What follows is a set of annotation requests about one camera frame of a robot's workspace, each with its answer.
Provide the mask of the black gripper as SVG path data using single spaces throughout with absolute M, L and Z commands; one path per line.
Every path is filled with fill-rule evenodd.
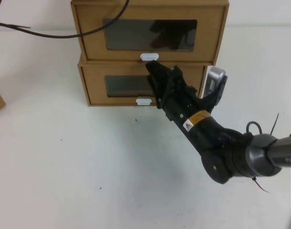
M 180 69 L 168 68 L 157 61 L 150 61 L 145 66 L 159 108 L 170 121 L 183 122 L 202 110 L 211 113 L 211 106 L 197 97 L 194 87 L 186 84 Z

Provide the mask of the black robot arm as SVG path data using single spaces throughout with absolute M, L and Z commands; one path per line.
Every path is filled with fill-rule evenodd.
M 232 177 L 272 177 L 282 168 L 291 169 L 291 134 L 278 139 L 272 134 L 250 131 L 240 133 L 222 127 L 211 116 L 221 100 L 227 75 L 212 67 L 208 73 L 204 97 L 186 84 L 178 66 L 168 68 L 157 61 L 146 64 L 148 81 L 157 108 L 187 137 L 199 152 L 207 174 L 224 184 Z

